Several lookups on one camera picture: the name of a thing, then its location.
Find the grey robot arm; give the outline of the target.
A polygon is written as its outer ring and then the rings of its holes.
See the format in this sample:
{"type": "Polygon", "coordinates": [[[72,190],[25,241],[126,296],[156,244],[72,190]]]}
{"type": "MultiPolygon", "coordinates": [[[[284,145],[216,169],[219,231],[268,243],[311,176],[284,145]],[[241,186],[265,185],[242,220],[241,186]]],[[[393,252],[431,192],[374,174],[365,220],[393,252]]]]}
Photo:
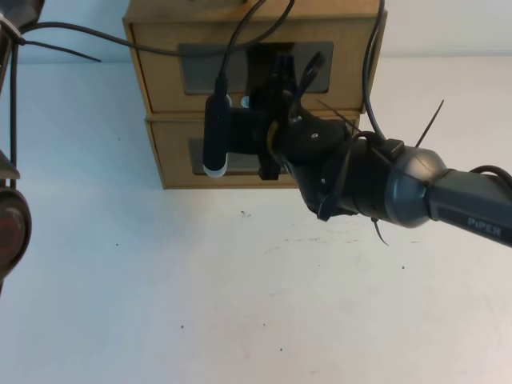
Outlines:
{"type": "Polygon", "coordinates": [[[432,150],[361,131],[342,116],[312,115],[301,98],[324,62],[316,53],[297,78],[291,56],[276,58],[259,102],[228,110],[230,151],[258,155],[264,179],[287,172],[322,221],[360,214],[415,228],[433,220],[511,243],[507,172],[454,170],[432,150]]]}

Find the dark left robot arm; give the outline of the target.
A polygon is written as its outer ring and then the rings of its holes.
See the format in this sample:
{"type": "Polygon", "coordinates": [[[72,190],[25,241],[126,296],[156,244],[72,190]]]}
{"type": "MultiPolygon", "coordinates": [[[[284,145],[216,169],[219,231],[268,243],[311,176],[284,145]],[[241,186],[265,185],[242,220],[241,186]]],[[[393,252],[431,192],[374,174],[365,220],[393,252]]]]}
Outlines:
{"type": "Polygon", "coordinates": [[[30,242],[32,219],[24,196],[17,189],[17,68],[22,29],[40,19],[44,1],[1,2],[1,82],[10,75],[9,153],[1,154],[1,281],[24,256],[30,242]]]}

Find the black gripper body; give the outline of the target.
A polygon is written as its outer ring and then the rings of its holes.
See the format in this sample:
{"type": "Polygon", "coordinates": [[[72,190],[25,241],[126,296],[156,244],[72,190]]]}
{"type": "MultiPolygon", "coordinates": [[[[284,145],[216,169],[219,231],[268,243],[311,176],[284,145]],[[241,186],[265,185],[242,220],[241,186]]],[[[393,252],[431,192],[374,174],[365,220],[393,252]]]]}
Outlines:
{"type": "Polygon", "coordinates": [[[276,181],[281,172],[287,172],[318,218],[334,188],[336,162],[347,140],[344,122],[324,120],[302,105],[302,96],[325,61],[325,55],[316,51],[298,74],[291,53],[276,53],[262,83],[251,90],[248,107],[229,110],[230,152],[256,156],[264,181],[276,181]]]}

